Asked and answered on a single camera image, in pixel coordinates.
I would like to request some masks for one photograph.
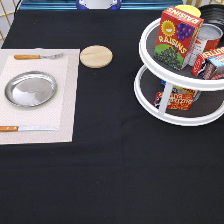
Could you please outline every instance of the raisin box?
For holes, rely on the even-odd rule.
[[[158,92],[156,94],[154,106],[157,109],[159,109],[162,96],[163,92]],[[191,94],[171,93],[167,109],[189,110],[192,103],[193,96]]]
[[[192,68],[192,73],[195,76],[203,75],[206,65],[211,58],[215,58],[224,54],[224,47],[220,47],[211,51],[206,51],[197,56],[197,59]]]
[[[173,6],[163,11],[154,57],[176,70],[189,62],[203,19]]]

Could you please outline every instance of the food box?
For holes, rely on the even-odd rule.
[[[209,60],[203,78],[204,79],[221,79],[224,77],[224,54]]]
[[[192,73],[195,76],[203,75],[209,59],[220,56],[222,54],[224,54],[224,47],[199,54],[194,63],[194,67],[192,68]]]
[[[159,109],[163,92],[157,92],[154,106]],[[171,93],[167,109],[189,110],[193,103],[191,94]]]
[[[203,19],[173,6],[163,11],[154,56],[176,70],[189,62]]]
[[[166,81],[162,80],[161,84],[165,86]],[[186,89],[186,88],[183,88],[183,87],[180,87],[180,86],[175,86],[175,85],[173,86],[172,91],[174,93],[191,94],[193,96],[193,102],[195,102],[201,94],[201,91],[199,91],[199,90]]]

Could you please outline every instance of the round wooden disc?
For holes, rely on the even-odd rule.
[[[113,58],[112,52],[103,46],[90,46],[80,54],[81,62],[90,68],[102,68],[108,65]]]

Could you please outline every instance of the silver plate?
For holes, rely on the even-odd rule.
[[[25,72],[8,82],[6,98],[14,105],[34,107],[48,101],[56,92],[53,76],[39,71]]]

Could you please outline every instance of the knife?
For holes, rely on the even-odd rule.
[[[15,131],[57,131],[57,129],[45,126],[0,126],[0,132]]]
[[[14,58],[17,60],[24,60],[24,59],[57,59],[57,58],[61,58],[64,54],[55,54],[55,55],[51,55],[51,56],[40,56],[40,55],[14,55]]]

